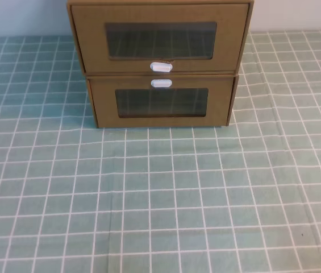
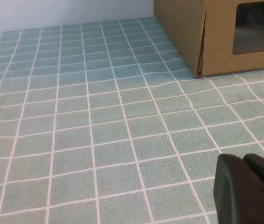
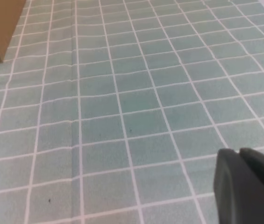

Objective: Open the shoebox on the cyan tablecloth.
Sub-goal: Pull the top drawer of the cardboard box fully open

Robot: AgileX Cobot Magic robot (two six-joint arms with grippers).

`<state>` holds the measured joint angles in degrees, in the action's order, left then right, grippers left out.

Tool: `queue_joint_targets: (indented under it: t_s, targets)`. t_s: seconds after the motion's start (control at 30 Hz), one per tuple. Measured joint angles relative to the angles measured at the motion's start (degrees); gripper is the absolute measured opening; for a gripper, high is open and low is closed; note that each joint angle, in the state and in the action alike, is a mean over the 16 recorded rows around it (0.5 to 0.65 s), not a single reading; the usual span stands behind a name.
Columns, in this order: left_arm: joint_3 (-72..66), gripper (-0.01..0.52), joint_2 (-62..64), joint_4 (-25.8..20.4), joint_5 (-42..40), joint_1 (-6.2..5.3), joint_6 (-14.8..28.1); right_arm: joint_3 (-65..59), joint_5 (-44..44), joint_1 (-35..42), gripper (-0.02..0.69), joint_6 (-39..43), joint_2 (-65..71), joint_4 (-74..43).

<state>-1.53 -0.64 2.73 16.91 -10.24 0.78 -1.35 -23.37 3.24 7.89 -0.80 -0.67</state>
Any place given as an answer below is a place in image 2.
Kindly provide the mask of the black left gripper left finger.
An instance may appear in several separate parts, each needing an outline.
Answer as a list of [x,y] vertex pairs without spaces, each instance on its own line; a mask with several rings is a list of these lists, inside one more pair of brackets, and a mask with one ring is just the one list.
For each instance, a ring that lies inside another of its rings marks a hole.
[[264,224],[264,182],[243,158],[218,156],[214,203],[220,224]]

